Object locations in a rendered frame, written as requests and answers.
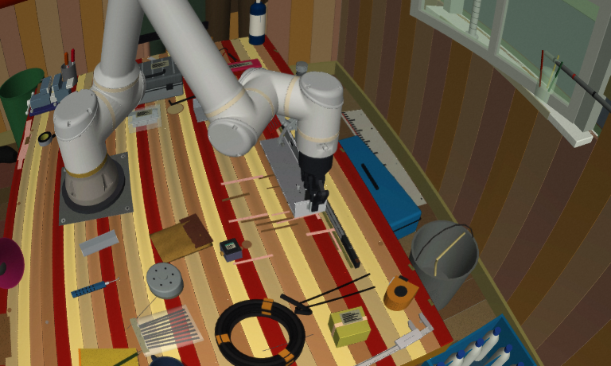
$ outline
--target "table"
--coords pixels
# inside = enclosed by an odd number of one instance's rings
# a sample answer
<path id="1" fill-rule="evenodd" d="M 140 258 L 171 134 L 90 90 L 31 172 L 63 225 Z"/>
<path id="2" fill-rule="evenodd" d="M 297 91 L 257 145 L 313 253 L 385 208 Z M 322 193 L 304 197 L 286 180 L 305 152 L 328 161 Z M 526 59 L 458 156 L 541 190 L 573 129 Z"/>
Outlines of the table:
<path id="1" fill-rule="evenodd" d="M 240 60 L 259 58 L 264 68 L 290 73 L 269 40 L 257 47 L 249 45 L 247 38 L 217 46 Z M 91 87 L 92 74 L 79 78 L 77 90 Z M 177 100 L 192 94 L 185 81 L 185 94 Z M 387 284 L 394 276 L 403 274 L 417 285 L 420 281 L 342 150 L 335 155 L 326 184 L 329 201 L 363 264 L 359 269 L 349 266 L 327 234 L 306 235 L 329 228 L 316 216 L 278 224 L 269 220 L 230 222 L 259 214 L 273 215 L 274 220 L 290 217 L 273 177 L 220 184 L 272 174 L 263 149 L 257 144 L 241 158 L 225 157 L 206 139 L 207 123 L 195 120 L 192 100 L 186 101 L 190 113 L 185 110 L 178 115 L 166 112 L 167 100 L 158 102 L 161 128 L 130 134 L 126 120 L 107 140 L 110 155 L 129 153 L 133 213 L 59 226 L 63 161 L 57 142 L 46 147 L 29 145 L 22 169 L 15 172 L 4 232 L 21 246 L 26 268 L 18 286 L 8 293 L 0 290 L 0 313 L 8 312 L 10 318 L 12 358 L 7 359 L 7 366 L 17 364 L 17 359 L 20 366 L 78 364 L 79 348 L 137 348 L 133 330 L 124 328 L 154 300 L 145 275 L 161 258 L 150 235 L 192 214 L 200 217 L 215 245 L 173 262 L 183 275 L 183 292 L 173 300 L 155 300 L 145 314 L 187 305 L 198 329 L 208 338 L 164 355 L 188 366 L 228 365 L 215 343 L 214 327 L 219 315 L 232 304 L 272 298 L 288 306 L 280 294 L 302 301 L 367 273 L 371 274 L 368 278 L 325 297 L 330 300 L 370 286 L 375 290 L 317 306 L 313 315 L 300 316 L 309 337 L 296 364 L 357 364 L 390 348 L 395 339 L 408 333 L 408 319 L 423 329 L 418 321 L 421 312 L 434 327 L 433 333 L 378 364 L 420 363 L 424 359 L 415 360 L 452 342 L 423 287 L 404 311 L 393 312 L 383 305 Z M 261 138 L 278 136 L 278 120 L 274 122 Z M 44 131 L 53 131 L 52 112 L 33 117 L 31 142 Z M 245 197 L 223 201 L 245 193 Z M 84 258 L 78 244 L 109 230 L 115 230 L 119 244 Z M 218 243 L 233 237 L 247 248 L 243 259 L 273 256 L 240 265 L 227 263 Z M 118 277 L 118 282 L 103 291 L 80 298 L 70 295 L 72 290 Z M 357 306 L 364 307 L 372 332 L 365 342 L 336 348 L 327 326 L 329 315 Z M 265 357 L 279 353 L 288 337 L 275 321 L 249 318 L 234 329 L 232 341 L 248 355 Z M 148 364 L 143 355 L 138 360 L 140 365 Z"/>

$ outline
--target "striped wall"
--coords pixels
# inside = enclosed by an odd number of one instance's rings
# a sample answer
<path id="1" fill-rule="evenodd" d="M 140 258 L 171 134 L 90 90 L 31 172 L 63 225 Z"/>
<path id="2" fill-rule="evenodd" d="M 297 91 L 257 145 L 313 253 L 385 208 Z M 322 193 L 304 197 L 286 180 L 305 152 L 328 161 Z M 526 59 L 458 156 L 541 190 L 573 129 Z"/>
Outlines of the striped wall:
<path id="1" fill-rule="evenodd" d="M 410 1 L 269 0 L 267 35 L 288 64 L 338 60 L 354 77 L 473 228 L 545 365 L 601 363 L 611 342 L 611 137 L 571 148 L 501 73 L 411 17 Z M 0 83 L 26 68 L 58 72 L 72 48 L 79 74 L 93 70 L 106 5 L 0 10 Z"/>

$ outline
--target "black cable coil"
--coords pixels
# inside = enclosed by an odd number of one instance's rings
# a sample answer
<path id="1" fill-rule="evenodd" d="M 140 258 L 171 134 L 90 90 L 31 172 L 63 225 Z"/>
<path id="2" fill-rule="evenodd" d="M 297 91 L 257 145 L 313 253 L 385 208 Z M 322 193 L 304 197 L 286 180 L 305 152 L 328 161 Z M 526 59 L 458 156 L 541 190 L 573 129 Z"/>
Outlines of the black cable coil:
<path id="1" fill-rule="evenodd" d="M 231 364 L 235 366 L 285 366 L 292 364 L 302 354 L 303 347 L 306 344 L 306 330 L 297 314 L 277 302 L 272 302 L 269 310 L 263 310 L 262 306 L 264 303 L 266 303 L 265 300 L 238 302 L 227 308 L 216 321 L 214 329 L 216 343 L 221 354 Z M 289 344 L 286 346 L 286 350 L 292 357 L 288 356 L 285 359 L 280 354 L 277 354 L 267 358 L 254 358 L 241 353 L 231 342 L 231 333 L 236 325 L 250 317 L 271 318 L 284 326 L 289 334 Z"/>

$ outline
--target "vernier caliper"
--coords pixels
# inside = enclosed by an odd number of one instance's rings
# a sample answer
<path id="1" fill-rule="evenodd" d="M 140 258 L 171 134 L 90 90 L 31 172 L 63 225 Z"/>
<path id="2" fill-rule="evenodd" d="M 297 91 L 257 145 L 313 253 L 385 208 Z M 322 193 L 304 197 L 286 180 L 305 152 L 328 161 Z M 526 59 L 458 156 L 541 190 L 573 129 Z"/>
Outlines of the vernier caliper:
<path id="1" fill-rule="evenodd" d="M 374 356 L 372 358 L 369 358 L 366 361 L 359 363 L 357 366 L 372 365 L 375 362 L 382 360 L 386 358 L 387 356 L 390 356 L 392 353 L 397 352 L 401 350 L 402 348 L 406 348 L 407 346 L 413 344 L 414 342 L 421 339 L 428 333 L 432 332 L 433 326 L 430 325 L 426 317 L 424 317 L 424 314 L 420 313 L 418 316 L 420 317 L 420 322 L 423 323 L 426 328 L 424 328 L 423 330 L 418 330 L 416 329 L 416 325 L 414 325 L 412 321 L 407 322 L 407 325 L 410 327 L 411 331 L 408 334 L 404 335 L 403 337 L 398 338 L 395 341 L 397 345 L 391 347 L 390 349 L 388 349 L 385 352 L 381 352 L 377 356 Z"/>

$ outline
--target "round wooden disc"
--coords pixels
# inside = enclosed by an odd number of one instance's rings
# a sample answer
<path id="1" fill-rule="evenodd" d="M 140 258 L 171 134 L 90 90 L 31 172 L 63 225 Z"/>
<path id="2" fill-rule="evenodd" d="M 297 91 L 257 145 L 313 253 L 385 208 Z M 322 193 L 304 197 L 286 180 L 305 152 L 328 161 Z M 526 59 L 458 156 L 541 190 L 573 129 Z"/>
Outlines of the round wooden disc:
<path id="1" fill-rule="evenodd" d="M 184 107 L 182 106 L 182 103 L 177 103 L 175 105 L 168 107 L 168 114 L 178 114 L 181 111 L 183 111 L 183 109 Z"/>

